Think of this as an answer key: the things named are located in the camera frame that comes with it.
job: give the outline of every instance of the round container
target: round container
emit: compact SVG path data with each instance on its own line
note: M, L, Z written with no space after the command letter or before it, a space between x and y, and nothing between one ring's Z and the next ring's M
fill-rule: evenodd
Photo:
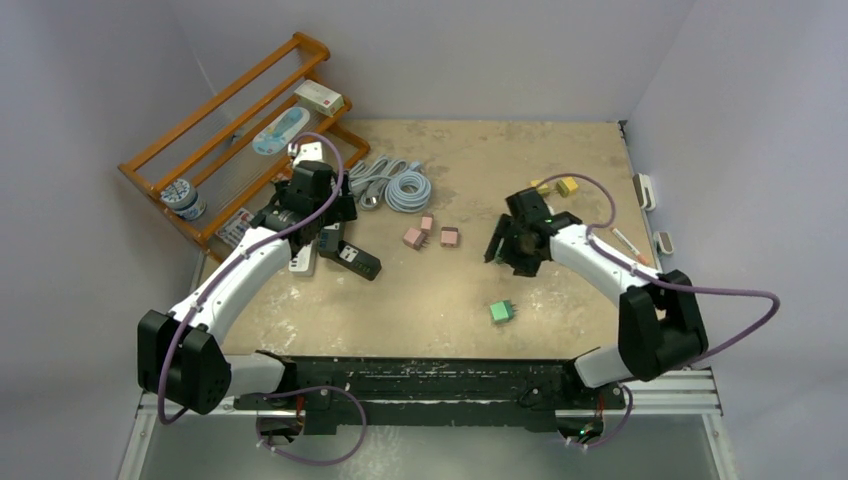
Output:
M182 178L162 190L160 198L183 220L196 220L206 211L206 202L200 198L197 189Z

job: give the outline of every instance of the green block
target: green block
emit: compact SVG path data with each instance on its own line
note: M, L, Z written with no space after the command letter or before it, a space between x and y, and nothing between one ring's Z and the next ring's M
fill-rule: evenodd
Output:
M506 323L515 318L515 309L509 300L493 303L489 305L489 310L492 312L492 322L496 324Z

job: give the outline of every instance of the table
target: table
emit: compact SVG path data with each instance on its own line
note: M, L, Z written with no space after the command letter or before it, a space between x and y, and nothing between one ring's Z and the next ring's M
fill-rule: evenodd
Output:
M281 271L242 312L227 336L227 354L257 349L286 355L466 358L569 358L615 341L617 309L577 274L553 263L536 278L483 263L504 198L554 173L592 176L613 194L615 225L652 259L631 181L627 150L615 123L353 120L346 127L380 154L421 160L433 183L428 209L436 229L458 227L457 249L413 251L401 236L420 215L382 205L361 211L346 240L379 257L373 282L326 259L314 277ZM548 203L586 223L609 215L603 195L580 182L576 194ZM599 236L624 250L608 231ZM216 262L207 259L204 278ZM488 305L509 299L516 318L493 325Z

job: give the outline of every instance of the yellow block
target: yellow block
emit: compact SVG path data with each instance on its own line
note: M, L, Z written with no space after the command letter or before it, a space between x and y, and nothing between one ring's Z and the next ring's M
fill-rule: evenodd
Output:
M532 182L530 182L530 186L535 187L536 191L539 192L539 195L547 197L548 194L551 193L551 187L547 183L540 186L540 182L541 180L533 180Z
M567 197L577 191L577 182L571 177L560 178L556 187L560 195Z

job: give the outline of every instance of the marker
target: marker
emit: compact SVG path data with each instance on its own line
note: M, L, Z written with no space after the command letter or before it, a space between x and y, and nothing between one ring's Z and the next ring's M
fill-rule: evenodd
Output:
M636 256L636 261L638 261L642 265L645 265L646 267L650 266L648 265L648 259L646 259L645 256L642 255L641 252L639 252L639 249L636 248L636 245L633 245L633 243L631 243L630 240L628 240L627 237L625 237L624 234L621 233L621 230L615 227L610 227L610 231L612 231L612 234L615 235L615 238L617 238L625 247L627 247L628 250L630 250L630 253Z

